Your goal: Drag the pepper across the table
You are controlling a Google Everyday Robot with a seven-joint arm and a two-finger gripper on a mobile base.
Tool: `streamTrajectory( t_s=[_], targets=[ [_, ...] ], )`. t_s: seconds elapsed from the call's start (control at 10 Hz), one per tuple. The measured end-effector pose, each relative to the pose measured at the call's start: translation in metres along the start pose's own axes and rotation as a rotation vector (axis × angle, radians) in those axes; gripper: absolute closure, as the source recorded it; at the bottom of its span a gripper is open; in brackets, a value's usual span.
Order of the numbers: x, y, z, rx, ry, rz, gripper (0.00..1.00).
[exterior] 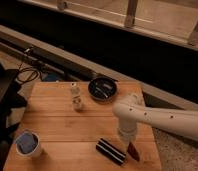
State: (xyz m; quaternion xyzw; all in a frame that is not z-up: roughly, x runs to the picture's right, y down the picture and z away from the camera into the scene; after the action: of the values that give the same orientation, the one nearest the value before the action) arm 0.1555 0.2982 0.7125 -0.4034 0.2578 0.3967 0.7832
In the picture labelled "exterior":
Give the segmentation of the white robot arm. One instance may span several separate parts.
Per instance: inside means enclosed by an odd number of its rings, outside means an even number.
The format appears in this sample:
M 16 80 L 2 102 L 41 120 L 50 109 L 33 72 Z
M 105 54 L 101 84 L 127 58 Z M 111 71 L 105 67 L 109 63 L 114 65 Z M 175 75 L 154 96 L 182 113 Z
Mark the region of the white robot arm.
M 126 145 L 136 138 L 138 123 L 198 142 L 198 111 L 141 106 L 140 98 L 131 93 L 113 104 L 113 114 L 118 118 L 118 135 Z

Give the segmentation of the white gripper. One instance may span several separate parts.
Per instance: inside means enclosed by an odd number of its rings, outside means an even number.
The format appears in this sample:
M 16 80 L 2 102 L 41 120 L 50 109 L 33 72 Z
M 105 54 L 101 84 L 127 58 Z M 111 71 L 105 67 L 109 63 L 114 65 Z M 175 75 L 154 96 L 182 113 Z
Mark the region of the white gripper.
M 126 119 L 118 119 L 118 135 L 125 146 L 128 146 L 137 135 L 137 123 Z

